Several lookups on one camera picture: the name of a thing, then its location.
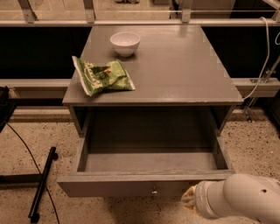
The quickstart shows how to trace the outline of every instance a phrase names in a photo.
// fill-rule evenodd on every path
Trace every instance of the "terrazzo floor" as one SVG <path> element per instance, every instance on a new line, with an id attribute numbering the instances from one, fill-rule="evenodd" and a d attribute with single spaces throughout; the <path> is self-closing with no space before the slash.
<path id="1" fill-rule="evenodd" d="M 261 108 L 251 111 L 252 123 L 236 109 L 222 132 L 228 155 L 237 172 L 280 179 L 280 139 L 277 127 Z M 79 142 L 68 111 L 56 109 L 17 109 L 10 125 L 29 145 L 40 169 L 51 146 L 59 159 L 52 163 L 47 186 L 58 211 L 60 223 L 100 224 L 253 224 L 245 217 L 205 220 L 185 210 L 180 198 L 68 198 L 56 183 L 58 176 L 72 169 Z M 0 133 L 0 174 L 36 173 L 25 146 L 5 126 Z M 30 223 L 28 213 L 35 188 L 0 190 L 0 223 Z M 38 223 L 57 223 L 51 201 L 44 192 Z"/>

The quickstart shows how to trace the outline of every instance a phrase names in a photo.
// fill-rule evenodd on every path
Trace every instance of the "drawer handle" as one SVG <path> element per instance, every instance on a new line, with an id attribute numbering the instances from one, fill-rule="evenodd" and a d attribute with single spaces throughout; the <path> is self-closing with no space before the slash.
<path id="1" fill-rule="evenodd" d="M 158 195 L 158 191 L 157 191 L 157 188 L 156 188 L 155 186 L 154 186 L 154 188 L 153 188 L 151 194 L 152 194 L 153 196 Z"/>

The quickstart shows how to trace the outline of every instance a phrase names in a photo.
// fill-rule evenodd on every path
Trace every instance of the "bowl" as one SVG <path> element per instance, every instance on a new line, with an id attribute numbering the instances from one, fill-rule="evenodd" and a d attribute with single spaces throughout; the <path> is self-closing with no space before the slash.
<path id="1" fill-rule="evenodd" d="M 123 57 L 131 56 L 139 47 L 140 37 L 131 31 L 121 31 L 114 34 L 110 41 L 113 49 Z"/>

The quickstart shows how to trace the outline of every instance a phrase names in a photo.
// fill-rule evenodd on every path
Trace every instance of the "snack package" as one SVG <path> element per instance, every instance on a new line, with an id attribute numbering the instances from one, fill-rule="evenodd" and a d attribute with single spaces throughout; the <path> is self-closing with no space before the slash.
<path id="1" fill-rule="evenodd" d="M 120 60 L 97 66 L 73 56 L 80 82 L 87 95 L 95 95 L 104 89 L 135 90 L 135 86 Z"/>

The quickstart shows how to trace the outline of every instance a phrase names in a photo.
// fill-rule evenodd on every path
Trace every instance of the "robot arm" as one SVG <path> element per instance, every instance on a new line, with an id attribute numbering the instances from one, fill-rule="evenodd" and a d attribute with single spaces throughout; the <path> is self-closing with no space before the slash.
<path id="1" fill-rule="evenodd" d="M 264 224 L 280 223 L 280 182 L 274 178 L 234 174 L 223 181 L 202 181 L 182 201 L 207 219 L 246 216 Z"/>

